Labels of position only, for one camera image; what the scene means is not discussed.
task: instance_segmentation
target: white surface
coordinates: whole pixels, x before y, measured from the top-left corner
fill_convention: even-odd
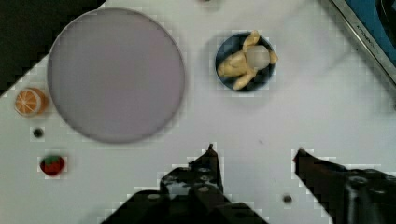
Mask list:
[[[53,105],[44,117],[24,119],[14,98],[23,87],[46,86],[43,60],[0,100],[0,223],[98,223],[142,188],[156,189],[164,172],[200,156],[209,142],[221,156],[225,193],[272,224],[329,223],[293,174],[299,147],[344,165],[396,171],[392,91],[317,0],[119,0],[106,7],[138,9],[172,30],[188,69],[179,115],[163,133],[121,146],[74,133]],[[233,31],[252,29],[269,38],[279,62],[263,90],[241,97],[220,85],[214,54]],[[33,138],[34,127],[45,128],[44,139]],[[67,157],[67,173],[46,179],[37,160],[55,150]],[[294,199],[289,206],[284,193]]]

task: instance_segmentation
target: black screw hole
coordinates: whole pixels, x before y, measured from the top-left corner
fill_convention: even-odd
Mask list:
[[[293,199],[291,198],[291,196],[289,194],[288,195],[284,195],[283,196],[283,202],[284,203],[292,203]]]
[[[40,128],[36,128],[33,130],[33,136],[36,138],[40,138],[44,135],[44,131]]]
[[[246,214],[246,213],[238,212],[238,213],[235,214],[235,216],[236,216],[236,217],[239,217],[239,218],[244,218],[244,217],[247,217],[247,214]]]

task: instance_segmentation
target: dark blue bowl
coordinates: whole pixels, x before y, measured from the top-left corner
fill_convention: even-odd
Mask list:
[[[237,35],[233,35],[228,38],[224,43],[220,46],[218,53],[216,54],[216,74],[218,75],[220,81],[229,89],[233,90],[233,84],[239,77],[220,77],[218,74],[219,65],[230,55],[238,52],[242,49],[245,39],[250,35],[250,32],[241,33]],[[257,45],[263,45],[269,50],[274,50],[270,43],[266,41],[262,36],[260,36],[260,40]],[[260,70],[257,75],[246,85],[246,87],[242,88],[238,92],[250,92],[255,91],[265,85],[268,82],[272,74],[274,73],[275,65],[269,64],[266,68]]]

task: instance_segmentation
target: orange slice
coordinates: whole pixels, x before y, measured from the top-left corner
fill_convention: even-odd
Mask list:
[[[25,117],[31,117],[44,112],[48,105],[46,95],[37,88],[27,88],[21,91],[15,102],[15,109]]]

